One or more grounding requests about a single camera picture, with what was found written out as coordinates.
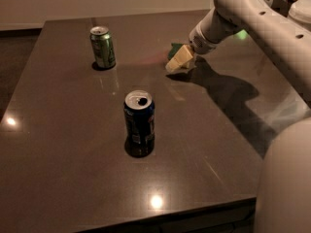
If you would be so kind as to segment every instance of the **beverage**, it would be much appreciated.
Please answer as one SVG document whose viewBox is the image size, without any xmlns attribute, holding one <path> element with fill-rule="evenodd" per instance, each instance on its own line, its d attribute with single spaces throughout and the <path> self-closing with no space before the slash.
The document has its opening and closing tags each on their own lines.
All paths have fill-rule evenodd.
<svg viewBox="0 0 311 233">
<path fill-rule="evenodd" d="M 90 41 L 97 66 L 109 69 L 116 65 L 116 58 L 112 37 L 108 27 L 97 26 L 90 29 Z"/>
<path fill-rule="evenodd" d="M 155 102 L 143 90 L 127 94 L 124 102 L 126 151 L 135 157 L 148 155 L 155 146 Z"/>
</svg>

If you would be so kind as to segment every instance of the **small green object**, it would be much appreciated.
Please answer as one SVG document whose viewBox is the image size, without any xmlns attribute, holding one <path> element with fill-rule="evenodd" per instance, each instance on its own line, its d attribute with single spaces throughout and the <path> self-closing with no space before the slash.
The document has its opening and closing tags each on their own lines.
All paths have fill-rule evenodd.
<svg viewBox="0 0 311 233">
<path fill-rule="evenodd" d="M 168 53 L 167 58 L 168 60 L 171 60 L 172 57 L 175 56 L 176 52 L 184 45 L 182 43 L 172 43 L 172 49 L 171 51 Z"/>
</svg>

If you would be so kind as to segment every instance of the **beige wall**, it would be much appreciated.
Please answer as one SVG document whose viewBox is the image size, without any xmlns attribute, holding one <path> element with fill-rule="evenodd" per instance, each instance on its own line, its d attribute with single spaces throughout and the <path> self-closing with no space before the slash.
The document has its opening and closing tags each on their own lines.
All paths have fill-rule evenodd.
<svg viewBox="0 0 311 233">
<path fill-rule="evenodd" d="M 0 0 L 0 30 L 42 27 L 49 19 L 209 9 L 212 0 Z"/>
</svg>

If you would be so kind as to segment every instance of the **brown table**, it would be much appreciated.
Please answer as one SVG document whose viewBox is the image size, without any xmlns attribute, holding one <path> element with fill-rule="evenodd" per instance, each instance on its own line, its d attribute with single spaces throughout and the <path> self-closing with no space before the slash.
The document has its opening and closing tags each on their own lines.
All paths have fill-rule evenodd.
<svg viewBox="0 0 311 233">
<path fill-rule="evenodd" d="M 186 43 L 205 14 L 45 24 L 1 122 L 4 232 L 79 231 L 256 197 L 270 142 L 309 111 L 249 36 L 168 75 L 171 43 Z M 113 35 L 111 70 L 91 67 L 93 25 Z M 135 89 L 155 99 L 145 158 L 124 150 L 122 103 Z"/>
</svg>

